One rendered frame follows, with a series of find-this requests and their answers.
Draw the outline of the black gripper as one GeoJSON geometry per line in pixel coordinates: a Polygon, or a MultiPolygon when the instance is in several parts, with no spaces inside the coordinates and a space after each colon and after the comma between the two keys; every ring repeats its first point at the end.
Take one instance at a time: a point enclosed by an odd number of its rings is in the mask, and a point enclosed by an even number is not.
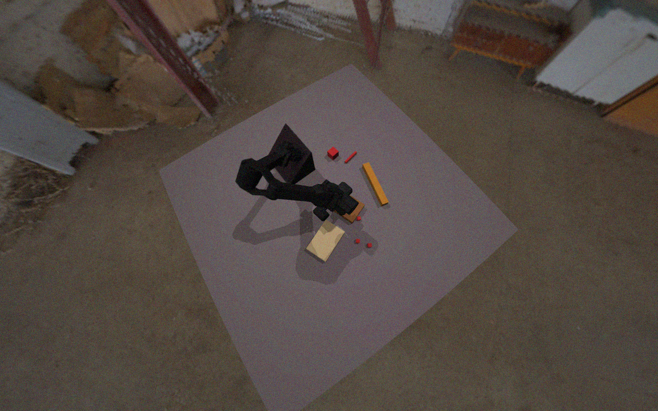
{"type": "MultiPolygon", "coordinates": [[[[340,182],[339,188],[342,192],[350,195],[352,193],[352,188],[345,182],[340,182]]],[[[329,213],[326,211],[327,208],[316,207],[313,210],[313,213],[320,218],[321,221],[325,221],[329,217],[329,213]]],[[[334,209],[329,209],[331,212],[334,212],[334,209]]]]}

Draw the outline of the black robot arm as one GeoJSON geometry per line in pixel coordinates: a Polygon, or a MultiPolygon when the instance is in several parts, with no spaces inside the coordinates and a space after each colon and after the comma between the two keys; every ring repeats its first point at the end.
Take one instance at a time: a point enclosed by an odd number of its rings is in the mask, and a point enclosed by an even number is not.
{"type": "Polygon", "coordinates": [[[312,202],[314,206],[334,209],[340,216],[351,214],[359,202],[347,193],[340,190],[337,184],[324,180],[322,184],[312,187],[298,184],[287,184],[277,180],[271,173],[277,166],[288,166],[290,160],[298,163],[304,152],[298,144],[293,146],[292,142],[284,140],[279,144],[275,152],[259,159],[244,159],[241,161],[236,184],[252,195],[261,195],[271,200],[285,199],[312,202]],[[269,185],[266,190],[256,188],[259,179],[264,176],[269,185]],[[330,203],[331,202],[331,203],[330,203]]]}

